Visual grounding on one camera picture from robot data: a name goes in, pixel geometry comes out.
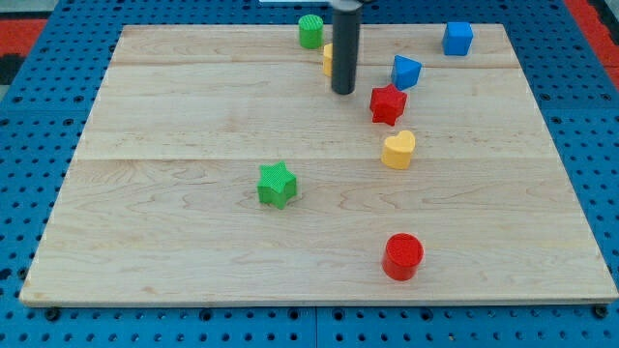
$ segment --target wood grain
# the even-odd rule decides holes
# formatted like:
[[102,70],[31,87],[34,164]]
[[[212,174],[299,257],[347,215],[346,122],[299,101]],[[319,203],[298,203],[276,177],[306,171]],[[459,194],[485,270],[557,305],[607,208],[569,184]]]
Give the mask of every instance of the wood grain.
[[[327,37],[330,28],[326,28]],[[126,27],[20,298],[32,306],[605,303],[617,291],[502,26],[445,57],[443,25],[364,26],[336,96],[292,26]],[[394,54],[425,65],[370,121]],[[381,143],[416,134],[409,170]],[[299,194],[261,205],[260,164]],[[386,277],[397,232],[426,248]]]

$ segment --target red star block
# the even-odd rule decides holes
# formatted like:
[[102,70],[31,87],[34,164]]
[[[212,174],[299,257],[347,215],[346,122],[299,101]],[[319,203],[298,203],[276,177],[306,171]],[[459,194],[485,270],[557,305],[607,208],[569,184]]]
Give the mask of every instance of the red star block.
[[404,113],[407,97],[408,95],[399,91],[393,83],[387,87],[373,88],[369,102],[369,109],[372,111],[371,121],[394,126],[396,119]]

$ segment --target black cylinder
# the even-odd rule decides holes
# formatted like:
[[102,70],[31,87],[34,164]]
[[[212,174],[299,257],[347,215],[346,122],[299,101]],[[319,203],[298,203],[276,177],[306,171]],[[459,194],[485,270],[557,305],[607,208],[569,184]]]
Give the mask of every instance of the black cylinder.
[[334,1],[333,6],[333,71],[331,89],[340,95],[355,90],[357,55],[359,53],[359,27],[362,4]]

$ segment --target blue cube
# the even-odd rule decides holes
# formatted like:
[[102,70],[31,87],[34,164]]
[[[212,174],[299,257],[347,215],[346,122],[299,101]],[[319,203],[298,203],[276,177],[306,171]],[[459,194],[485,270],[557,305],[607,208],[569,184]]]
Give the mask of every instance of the blue cube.
[[398,90],[403,91],[417,84],[421,70],[421,63],[397,55],[391,70],[391,81]]
[[449,22],[443,36],[445,55],[465,56],[473,41],[473,29],[468,22]]

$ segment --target toy block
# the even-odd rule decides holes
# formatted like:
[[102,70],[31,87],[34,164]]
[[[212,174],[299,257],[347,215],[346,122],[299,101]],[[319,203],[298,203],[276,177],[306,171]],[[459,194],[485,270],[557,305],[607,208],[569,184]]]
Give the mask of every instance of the toy block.
[[473,41],[473,29],[467,22],[448,22],[443,35],[445,55],[465,56]]
[[373,88],[369,102],[369,109],[372,111],[371,121],[394,126],[396,119],[404,113],[407,98],[406,93],[399,91],[393,83],[387,87]]
[[299,18],[299,44],[303,48],[314,49],[322,45],[322,18],[306,14]]
[[394,66],[391,70],[391,81],[396,88],[403,91],[413,87],[419,80],[422,64],[410,58],[397,55],[394,58]]
[[297,178],[286,169],[285,162],[260,165],[260,181],[258,182],[260,203],[272,203],[279,209],[283,209],[288,199],[296,194]]
[[331,77],[333,72],[333,44],[325,44],[322,50],[322,72]]
[[383,145],[380,160],[390,168],[406,169],[415,150],[415,135],[410,130],[403,130],[396,136],[389,136]]
[[385,246],[382,266],[387,276],[394,280],[408,280],[416,273],[424,259],[424,246],[407,233],[392,236]]

